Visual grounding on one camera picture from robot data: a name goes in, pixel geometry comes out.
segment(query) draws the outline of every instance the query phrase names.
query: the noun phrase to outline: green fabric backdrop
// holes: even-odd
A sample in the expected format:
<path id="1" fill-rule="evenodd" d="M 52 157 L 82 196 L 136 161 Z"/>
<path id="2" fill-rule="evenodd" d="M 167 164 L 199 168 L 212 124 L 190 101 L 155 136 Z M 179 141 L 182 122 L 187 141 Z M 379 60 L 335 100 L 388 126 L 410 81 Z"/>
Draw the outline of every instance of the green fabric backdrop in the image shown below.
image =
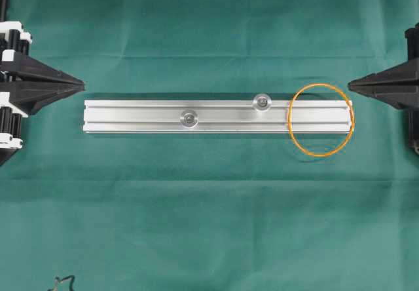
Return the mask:
<path id="1" fill-rule="evenodd" d="M 0 168 L 3 290 L 419 288 L 419 157 L 389 106 L 350 93 L 353 140 L 321 160 L 284 136 L 81 130 L 99 92 L 346 88 L 406 60 L 418 0 L 10 0 L 9 19 L 87 91 Z"/>

